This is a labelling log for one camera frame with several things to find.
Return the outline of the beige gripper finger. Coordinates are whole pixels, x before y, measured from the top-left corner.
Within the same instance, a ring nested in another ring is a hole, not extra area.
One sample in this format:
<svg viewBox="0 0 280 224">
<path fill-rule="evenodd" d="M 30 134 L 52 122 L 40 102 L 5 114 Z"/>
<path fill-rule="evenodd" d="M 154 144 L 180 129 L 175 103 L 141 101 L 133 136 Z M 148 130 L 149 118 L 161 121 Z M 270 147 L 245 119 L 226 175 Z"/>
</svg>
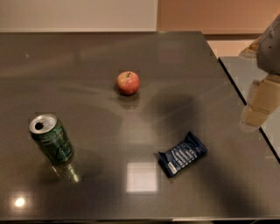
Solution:
<svg viewBox="0 0 280 224">
<path fill-rule="evenodd" d="M 263 80 L 253 80 L 248 91 L 247 105 L 241 112 L 241 130 L 258 130 L 279 106 L 280 76 L 268 74 Z"/>
</svg>

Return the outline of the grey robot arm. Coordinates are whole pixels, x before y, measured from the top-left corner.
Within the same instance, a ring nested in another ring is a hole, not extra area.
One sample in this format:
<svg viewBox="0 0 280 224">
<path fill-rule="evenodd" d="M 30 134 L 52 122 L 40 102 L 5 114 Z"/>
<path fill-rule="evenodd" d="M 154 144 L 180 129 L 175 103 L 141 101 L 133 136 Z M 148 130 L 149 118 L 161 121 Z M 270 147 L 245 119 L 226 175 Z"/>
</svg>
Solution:
<svg viewBox="0 0 280 224">
<path fill-rule="evenodd" d="M 262 80 L 253 80 L 241 112 L 241 129 L 253 132 L 280 106 L 280 15 L 240 56 L 256 59 L 257 67 L 267 74 Z"/>
</svg>

